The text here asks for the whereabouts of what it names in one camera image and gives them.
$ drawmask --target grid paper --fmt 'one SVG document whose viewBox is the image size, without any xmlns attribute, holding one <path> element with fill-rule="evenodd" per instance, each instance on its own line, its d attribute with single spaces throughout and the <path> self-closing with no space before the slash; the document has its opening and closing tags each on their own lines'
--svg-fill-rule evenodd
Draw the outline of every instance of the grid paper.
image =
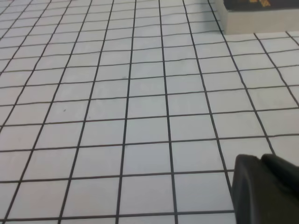
<svg viewBox="0 0 299 224">
<path fill-rule="evenodd" d="M 208 0 L 0 1 L 0 222 L 234 224 L 235 157 L 299 165 L 299 32 Z"/>
</svg>

